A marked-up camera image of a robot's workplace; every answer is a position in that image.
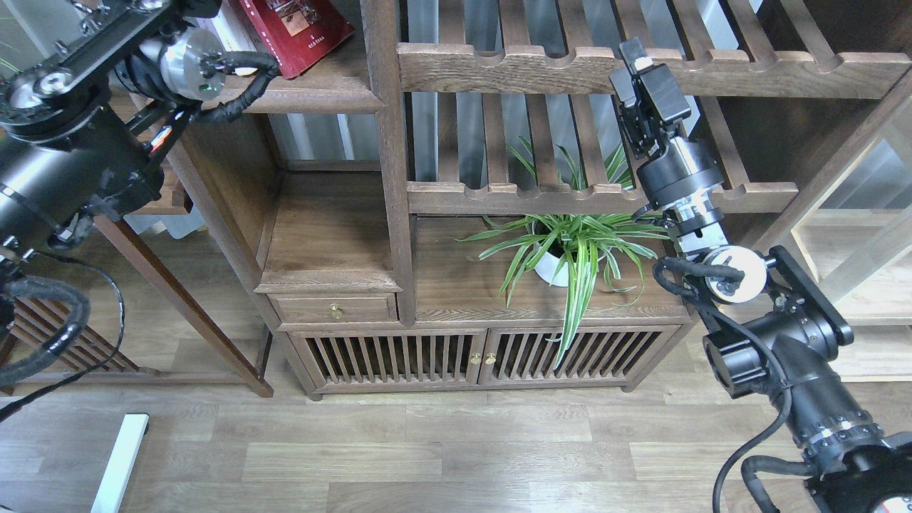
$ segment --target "screw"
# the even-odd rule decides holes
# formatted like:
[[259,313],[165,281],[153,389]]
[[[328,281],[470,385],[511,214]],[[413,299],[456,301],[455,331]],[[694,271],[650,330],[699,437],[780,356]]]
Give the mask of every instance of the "screw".
[[67,86],[71,79],[72,77],[69,75],[69,73],[64,73],[63,71],[55,71],[53,73],[45,75],[41,81],[38,82],[38,86],[45,93],[56,93],[63,90],[63,88]]

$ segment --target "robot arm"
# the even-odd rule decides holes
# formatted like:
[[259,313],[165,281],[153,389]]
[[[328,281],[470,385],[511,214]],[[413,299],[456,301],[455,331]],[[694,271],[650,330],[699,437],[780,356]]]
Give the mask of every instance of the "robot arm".
[[[193,121],[232,120],[278,76],[275,58],[224,52],[185,16],[212,17],[221,0],[108,0],[88,11],[84,36],[8,81],[0,79],[0,336],[16,297],[63,300],[75,312],[31,357],[0,369],[6,386],[45,369],[85,326],[88,301],[61,282],[25,277],[44,246],[69,249],[95,215],[119,220],[161,197],[161,163]],[[235,68],[260,71],[237,99],[201,111]],[[126,123],[109,106],[109,81],[152,99]],[[156,122],[151,142],[137,136]]]
[[[704,349],[729,395],[767,395],[779,412],[768,434],[787,424],[802,450],[802,462],[769,456],[744,461],[741,473],[754,499],[764,513],[779,511],[756,476],[762,471],[808,477],[805,487],[824,513],[907,510],[912,434],[884,436],[827,363],[839,346],[852,343],[852,329],[783,247],[762,256],[729,244],[722,212],[709,196],[722,183],[720,168],[704,145],[681,135],[690,108],[677,82],[636,38],[621,43],[620,54],[626,67],[611,76],[618,120],[634,153],[648,157],[637,177],[649,204],[635,216],[661,212],[659,222],[678,253],[660,259],[653,274],[699,312],[709,332]],[[686,285],[669,279],[666,270],[679,272]],[[772,299],[772,311],[744,325],[716,306],[744,303],[762,292]],[[714,510],[728,469],[764,437],[726,462]]]

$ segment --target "red book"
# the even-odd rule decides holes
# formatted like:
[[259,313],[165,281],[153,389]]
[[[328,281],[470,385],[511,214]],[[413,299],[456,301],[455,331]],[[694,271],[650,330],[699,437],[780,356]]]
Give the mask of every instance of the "red book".
[[234,0],[293,79],[355,32],[329,0]]

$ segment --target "potted plant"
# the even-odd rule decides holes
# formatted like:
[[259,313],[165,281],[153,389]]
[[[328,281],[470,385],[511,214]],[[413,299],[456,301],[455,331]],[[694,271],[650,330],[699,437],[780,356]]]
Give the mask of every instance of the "potted plant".
[[[524,148],[532,154],[531,144],[521,138]],[[566,157],[572,172],[570,186],[582,189],[586,186],[585,177],[569,152],[563,146],[558,146]],[[512,146],[510,151],[520,161],[523,167],[536,174],[534,163],[520,154]],[[606,176],[611,183],[620,183],[626,188],[632,187],[632,179],[627,168],[627,160],[620,145],[605,159]],[[649,238],[666,239],[661,233],[662,228],[654,225],[635,223],[630,214],[603,214],[603,215],[535,215],[528,214],[516,221],[503,225],[495,224],[487,216],[485,222],[491,228],[479,234],[466,237],[462,242],[483,240],[501,236],[509,232],[519,232],[520,235],[502,241],[481,252],[479,259],[484,260],[495,253],[505,249],[515,248],[516,254],[507,269],[506,276],[500,293],[506,293],[507,306],[513,297],[516,283],[528,270],[535,269],[545,281],[558,287],[567,287],[564,326],[561,335],[553,341],[560,342],[558,356],[554,367],[561,362],[564,354],[569,349],[580,321],[588,308],[589,300],[596,287],[599,273],[599,262],[605,260],[602,271],[605,283],[615,292],[627,292],[636,288],[615,288],[612,280],[621,279],[619,257],[629,258],[637,267],[640,278],[640,293],[644,282],[643,264],[641,258],[657,258],[652,249],[632,242],[630,239]],[[560,278],[561,273],[566,273],[566,278]],[[639,295],[627,305],[639,299]]]

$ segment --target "wooden floor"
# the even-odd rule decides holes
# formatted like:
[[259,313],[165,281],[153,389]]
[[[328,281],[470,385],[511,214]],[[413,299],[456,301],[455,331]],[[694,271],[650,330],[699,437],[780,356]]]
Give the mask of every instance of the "wooden floor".
[[[0,504],[88,511],[124,413],[151,415],[123,511],[692,512],[722,461],[774,417],[731,401],[699,329],[632,393],[616,389],[327,396],[273,358],[273,399],[242,385],[73,385],[0,424]],[[910,383],[851,383],[889,433]],[[762,447],[795,459],[785,432]],[[755,511],[737,478],[729,511]],[[801,482],[768,480],[785,511]]]

